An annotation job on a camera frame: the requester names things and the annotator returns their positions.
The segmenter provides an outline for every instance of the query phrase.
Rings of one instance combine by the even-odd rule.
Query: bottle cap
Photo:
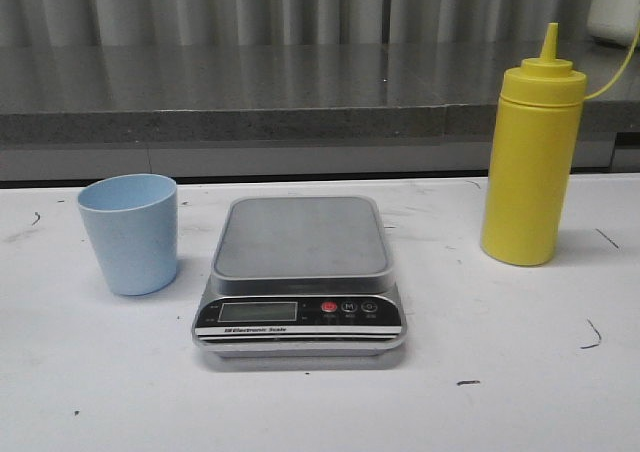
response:
[[[550,23],[540,57],[524,59],[504,74],[500,96],[523,105],[566,107],[584,101],[587,76],[569,60],[556,58],[558,24]]]

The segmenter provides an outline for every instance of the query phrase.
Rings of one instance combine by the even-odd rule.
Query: cup rim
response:
[[[84,205],[81,202],[81,197],[86,191],[88,191],[90,189],[93,189],[94,187],[99,187],[100,185],[104,184],[105,182],[111,182],[111,181],[114,181],[114,180],[122,180],[122,179],[124,179],[126,177],[155,177],[155,178],[159,178],[159,179],[164,179],[165,181],[169,182],[172,185],[171,192],[166,194],[166,195],[163,195],[162,197],[160,197],[157,200],[154,200],[153,202],[149,202],[149,203],[144,204],[144,205],[139,205],[137,207],[127,207],[127,208],[122,208],[122,209],[108,209],[108,210],[96,209],[96,208],[93,208],[93,207],[88,207],[88,206]],[[108,177],[106,179],[98,180],[97,182],[94,182],[92,184],[87,185],[76,196],[76,202],[78,204],[78,207],[81,210],[86,210],[86,211],[92,212],[92,213],[110,214],[110,213],[130,212],[130,211],[134,211],[134,210],[145,209],[147,207],[152,207],[152,206],[154,206],[156,204],[159,204],[160,202],[163,202],[163,201],[167,200],[168,198],[170,198],[171,196],[173,196],[176,193],[177,190],[178,190],[178,184],[176,183],[176,181],[173,180],[171,177],[167,177],[166,175],[149,174],[149,173],[125,174],[125,175],[117,175],[115,177]]]

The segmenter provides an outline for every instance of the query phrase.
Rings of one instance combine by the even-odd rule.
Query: scale control panel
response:
[[[205,305],[195,324],[207,343],[384,341],[401,331],[392,301],[363,295],[225,297]]]

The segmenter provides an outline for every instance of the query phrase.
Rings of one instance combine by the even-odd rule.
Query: gray curtain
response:
[[[0,0],[0,46],[583,38],[591,0]]]

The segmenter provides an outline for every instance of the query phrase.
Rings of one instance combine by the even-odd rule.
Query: yellow cable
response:
[[[631,62],[631,57],[633,57],[633,52],[636,50],[636,45],[638,45],[638,38],[640,38],[640,20],[638,21],[636,36],[633,39],[631,46],[629,47],[629,53],[627,54],[627,57],[624,59],[624,62],[622,62],[622,65],[620,66],[616,74],[611,78],[609,83],[604,85],[600,90],[597,90],[594,93],[587,95],[584,98],[584,100],[593,99],[594,97],[598,97],[599,95],[604,94],[607,90],[609,90],[613,86],[613,84],[615,84],[618,81],[618,79],[624,72],[624,69],[626,69],[627,65],[629,65],[629,62]]]

